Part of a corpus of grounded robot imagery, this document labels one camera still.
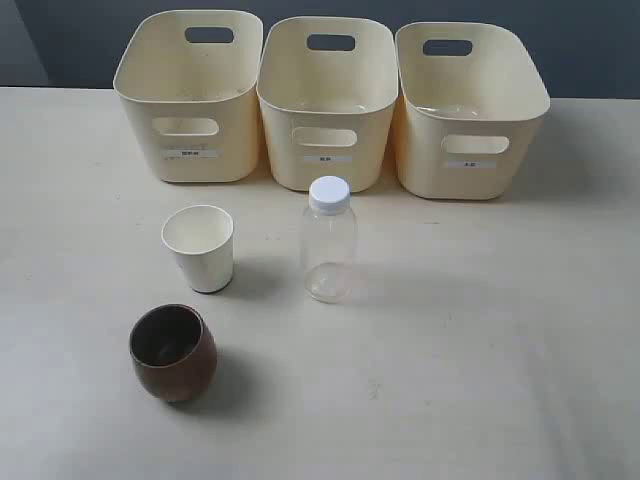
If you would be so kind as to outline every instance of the bin handle hole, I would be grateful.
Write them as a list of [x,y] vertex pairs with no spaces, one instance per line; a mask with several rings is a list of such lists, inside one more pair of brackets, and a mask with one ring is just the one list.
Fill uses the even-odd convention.
[[498,155],[509,148],[509,139],[501,136],[447,135],[442,149],[447,153],[469,155]]
[[220,131],[218,122],[211,118],[157,117],[151,125],[160,135],[168,137],[215,135]]
[[303,147],[353,147],[358,135],[353,130],[337,128],[298,127],[292,132],[293,142]]
[[432,57],[466,57],[473,50],[469,40],[427,40],[422,45],[422,53]]
[[356,48],[356,39],[351,35],[312,33],[307,37],[307,48],[330,52],[350,52]]
[[189,43],[233,43],[233,30],[227,27],[189,27],[184,31]]

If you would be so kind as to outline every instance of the table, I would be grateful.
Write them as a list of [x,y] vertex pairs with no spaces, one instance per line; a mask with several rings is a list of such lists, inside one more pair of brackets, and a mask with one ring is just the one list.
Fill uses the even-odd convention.
[[[116,95],[0,89],[0,476],[11,479],[640,478],[640,103],[556,99],[512,188],[353,198],[344,305],[303,290],[307,201],[271,178],[169,185]],[[160,226],[236,221],[236,273],[192,292]],[[163,303],[201,312],[209,391],[168,406],[127,341]]]

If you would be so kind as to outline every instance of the cup rim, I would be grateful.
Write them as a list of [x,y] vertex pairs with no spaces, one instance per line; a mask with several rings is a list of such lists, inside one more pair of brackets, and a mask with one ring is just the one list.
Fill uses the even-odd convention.
[[[202,251],[198,251],[198,252],[187,252],[185,250],[179,250],[177,248],[174,248],[165,239],[165,236],[164,236],[165,229],[167,228],[167,225],[169,224],[169,222],[171,220],[173,220],[175,217],[177,217],[178,215],[180,215],[182,212],[184,212],[186,210],[191,210],[191,209],[194,209],[194,208],[212,208],[214,210],[218,210],[219,212],[222,212],[224,214],[224,216],[226,216],[227,219],[229,220],[229,222],[231,223],[231,231],[229,232],[229,235],[223,241],[221,241],[219,244],[215,244],[213,247],[208,248],[207,250],[202,250]],[[162,238],[162,243],[164,243],[165,247],[167,247],[172,252],[179,253],[180,255],[205,255],[207,253],[211,253],[211,252],[219,249],[224,244],[226,244],[233,237],[234,230],[235,230],[235,224],[233,222],[233,217],[224,208],[216,207],[215,205],[199,204],[199,205],[189,205],[188,207],[181,208],[180,210],[178,210],[178,211],[172,213],[171,215],[169,215],[169,218],[167,218],[165,220],[164,224],[162,225],[162,230],[161,230],[161,233],[160,233],[160,237]]]
[[[153,313],[157,312],[158,310],[161,310],[161,309],[164,309],[164,308],[167,308],[167,307],[182,308],[184,310],[188,310],[189,313],[194,315],[198,319],[198,324],[200,325],[200,335],[198,336],[198,341],[195,343],[195,345],[193,346],[191,351],[189,353],[187,353],[184,357],[182,357],[180,360],[178,360],[176,362],[173,362],[173,363],[170,363],[168,365],[149,365],[148,363],[145,363],[142,360],[140,360],[137,357],[137,355],[135,353],[133,353],[133,335],[136,332],[136,330],[138,329],[138,327],[140,326],[140,324],[145,319],[147,319],[147,317],[149,317]],[[159,306],[157,306],[155,308],[152,308],[151,310],[149,310],[144,315],[142,315],[138,319],[138,321],[136,321],[136,323],[133,325],[133,328],[131,329],[131,333],[129,333],[129,354],[131,355],[131,358],[133,358],[134,362],[136,362],[138,365],[140,365],[142,367],[145,367],[145,368],[152,368],[152,369],[162,370],[162,369],[175,367],[176,365],[179,365],[182,362],[185,362],[187,359],[189,359],[189,357],[191,357],[191,355],[193,355],[193,353],[198,349],[198,347],[202,343],[202,339],[204,338],[205,329],[206,329],[206,325],[204,324],[204,320],[202,319],[202,316],[194,308],[191,308],[190,306],[184,305],[182,303],[167,303],[165,305],[159,305]]]

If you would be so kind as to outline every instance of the gray wall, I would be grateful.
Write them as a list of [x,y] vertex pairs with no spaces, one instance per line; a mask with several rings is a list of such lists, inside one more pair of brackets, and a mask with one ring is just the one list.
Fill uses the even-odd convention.
[[109,88],[133,30],[152,13],[228,8],[255,13],[267,30],[294,15],[368,17],[393,31],[420,20],[495,23],[522,39],[552,96],[640,98],[638,0],[16,1],[57,86]]
[[0,85],[48,82],[14,0],[0,0]]

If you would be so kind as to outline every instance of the white bottle cap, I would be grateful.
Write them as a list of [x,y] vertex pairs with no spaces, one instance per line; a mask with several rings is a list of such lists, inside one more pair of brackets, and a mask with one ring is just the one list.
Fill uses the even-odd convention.
[[309,206],[324,215],[337,215],[349,208],[349,184],[340,177],[320,177],[309,188]]

